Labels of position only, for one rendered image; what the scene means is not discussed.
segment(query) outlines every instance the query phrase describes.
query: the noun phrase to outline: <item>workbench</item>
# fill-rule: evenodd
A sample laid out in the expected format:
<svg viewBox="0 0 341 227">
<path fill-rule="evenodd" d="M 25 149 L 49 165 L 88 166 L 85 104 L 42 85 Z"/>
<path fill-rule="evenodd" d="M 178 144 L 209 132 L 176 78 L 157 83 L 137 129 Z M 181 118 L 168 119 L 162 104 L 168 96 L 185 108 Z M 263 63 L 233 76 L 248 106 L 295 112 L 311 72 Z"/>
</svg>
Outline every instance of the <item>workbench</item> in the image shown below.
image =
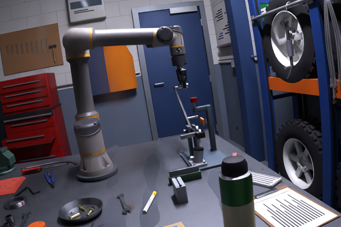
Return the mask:
<svg viewBox="0 0 341 227">
<path fill-rule="evenodd" d="M 209 146 L 207 134 L 200 145 L 202 147 Z M 249 168 L 254 172 L 279 176 L 279 174 L 219 136 L 216 136 L 216 145 L 218 150 L 225 155 L 232 155 L 234 152 L 243 155 L 248 162 Z M 223 227 L 218 181 L 220 167 L 204 170 L 202 171 L 202 179 L 186 182 L 188 203 L 178 205 L 174 197 L 173 187 L 169 185 L 168 171 L 187 166 L 179 155 L 181 151 L 188 151 L 188 144 L 187 139 L 181 140 L 180 136 L 130 146 L 113 146 L 107 149 L 107 153 L 118 166 L 117 174 L 108 179 L 91 183 L 77 180 L 76 173 L 79 165 L 75 166 L 73 164 L 25 175 L 26 179 L 18 191 L 28 186 L 34 192 L 40 190 L 41 193 L 32 195 L 28 190 L 24 191 L 21 195 L 27 197 L 27 204 L 12 210 L 5 209 L 3 204 L 14 194 L 0 196 L 1 224 L 5 223 L 4 217 L 6 215 L 12 214 L 17 226 L 19 226 L 21 215 L 30 211 L 32 217 L 28 219 L 27 226 L 35 221 L 44 221 L 47 227 L 74 226 L 74 224 L 64 222 L 58 217 L 59 209 L 64 204 L 75 199 L 94 197 L 103 201 L 102 212 L 93 221 L 79 224 L 79 226 L 90 227 L 94 222 L 93 227 L 102 224 L 104 224 L 104 227 L 164 227 L 182 222 L 185 227 Z M 55 160 L 79 162 L 80 156 L 72 155 L 53 159 L 53 161 Z M 0 180 L 21 176 L 21 168 L 51 161 L 43 160 L 17 164 L 15 172 L 1 176 Z M 49 186 L 44 177 L 47 170 L 54 173 L 54 189 Z M 278 184 L 276 187 L 288 185 L 308 198 L 331 209 L 290 181 L 284 178 L 282 178 L 282 181 L 283 183 Z M 267 190 L 268 188 L 254 185 L 254 194 Z M 156 197 L 148 212 L 142 214 L 142 210 L 153 191 L 157 192 Z M 120 193 L 124 194 L 125 202 L 128 205 L 135 207 L 131 214 L 122 214 L 122 206 L 117 198 Z M 266 227 L 268 225 L 256 216 L 256 226 Z M 341 226 L 341 218 L 337 218 L 325 226 L 339 227 Z"/>
</svg>

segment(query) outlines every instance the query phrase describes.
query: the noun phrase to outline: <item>red cloth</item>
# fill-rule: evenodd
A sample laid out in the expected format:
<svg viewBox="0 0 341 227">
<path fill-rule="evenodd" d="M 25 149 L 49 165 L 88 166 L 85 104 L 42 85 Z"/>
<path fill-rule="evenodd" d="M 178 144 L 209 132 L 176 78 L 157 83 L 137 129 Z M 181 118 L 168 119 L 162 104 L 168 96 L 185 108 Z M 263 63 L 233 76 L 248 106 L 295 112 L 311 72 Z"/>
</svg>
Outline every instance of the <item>red cloth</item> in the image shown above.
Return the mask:
<svg viewBox="0 0 341 227">
<path fill-rule="evenodd" d="M 25 179 L 26 177 L 14 177 L 0 180 L 0 196 L 16 193 Z"/>
</svg>

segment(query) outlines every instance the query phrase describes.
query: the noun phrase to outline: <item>brass bolt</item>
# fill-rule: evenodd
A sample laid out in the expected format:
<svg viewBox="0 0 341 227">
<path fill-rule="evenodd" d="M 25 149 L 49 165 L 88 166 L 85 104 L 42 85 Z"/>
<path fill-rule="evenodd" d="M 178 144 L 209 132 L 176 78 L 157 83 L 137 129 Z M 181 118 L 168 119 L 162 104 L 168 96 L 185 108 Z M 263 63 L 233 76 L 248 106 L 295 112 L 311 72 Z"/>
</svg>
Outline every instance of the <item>brass bolt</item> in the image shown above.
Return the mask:
<svg viewBox="0 0 341 227">
<path fill-rule="evenodd" d="M 86 209 L 82 207 L 82 205 L 78 206 L 79 209 L 83 210 L 84 212 L 86 212 Z"/>
<path fill-rule="evenodd" d="M 69 218 L 72 220 L 73 218 L 77 217 L 77 216 L 80 216 L 80 213 L 77 213 L 75 215 L 69 215 Z"/>
<path fill-rule="evenodd" d="M 91 213 L 92 213 L 94 210 L 95 210 L 94 208 L 90 208 L 89 213 L 88 213 L 86 216 L 91 215 Z"/>
</svg>

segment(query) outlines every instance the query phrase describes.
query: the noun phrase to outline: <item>pen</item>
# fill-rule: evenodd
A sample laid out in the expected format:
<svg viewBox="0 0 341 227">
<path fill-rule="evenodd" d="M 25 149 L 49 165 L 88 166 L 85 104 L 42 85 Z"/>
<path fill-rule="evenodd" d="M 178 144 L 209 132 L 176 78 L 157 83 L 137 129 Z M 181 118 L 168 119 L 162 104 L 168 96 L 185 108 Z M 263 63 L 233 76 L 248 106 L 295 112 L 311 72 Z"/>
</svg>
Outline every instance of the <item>pen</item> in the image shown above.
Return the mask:
<svg viewBox="0 0 341 227">
<path fill-rule="evenodd" d="M 257 195 L 255 195 L 255 198 L 256 198 L 256 199 L 259 199 L 259 198 L 261 198 L 261 197 L 264 197 L 264 196 L 266 196 L 266 195 L 272 194 L 272 193 L 274 193 L 274 192 L 278 192 L 277 188 L 274 188 L 274 189 L 271 189 L 271 190 L 269 190 L 269 191 L 266 191 L 266 192 L 262 192 L 262 193 L 260 193 L 260 194 L 257 194 Z"/>
<path fill-rule="evenodd" d="M 153 193 L 152 193 L 152 195 L 150 196 L 150 198 L 149 198 L 149 200 L 148 200 L 146 206 L 145 206 L 144 209 L 143 209 L 143 213 L 144 213 L 144 214 L 147 213 L 147 211 L 148 211 L 148 209 L 149 209 L 151 203 L 153 202 L 153 200 L 154 200 L 154 198 L 155 198 L 155 195 L 156 195 L 156 191 L 153 191 Z"/>
</svg>

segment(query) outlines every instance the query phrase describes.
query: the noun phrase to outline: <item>display screen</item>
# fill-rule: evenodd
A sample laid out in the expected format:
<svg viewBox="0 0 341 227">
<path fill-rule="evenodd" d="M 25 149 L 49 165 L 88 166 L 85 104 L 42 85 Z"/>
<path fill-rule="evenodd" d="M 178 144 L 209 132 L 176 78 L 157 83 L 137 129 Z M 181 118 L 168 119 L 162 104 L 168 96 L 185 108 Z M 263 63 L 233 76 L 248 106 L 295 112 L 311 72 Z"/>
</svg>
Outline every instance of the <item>display screen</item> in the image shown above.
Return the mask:
<svg viewBox="0 0 341 227">
<path fill-rule="evenodd" d="M 73 10 L 73 9 L 79 9 L 79 8 L 101 5 L 101 4 L 102 4 L 102 0 L 84 0 L 84 1 L 70 3 L 70 6 L 71 6 L 71 10 Z"/>
</svg>

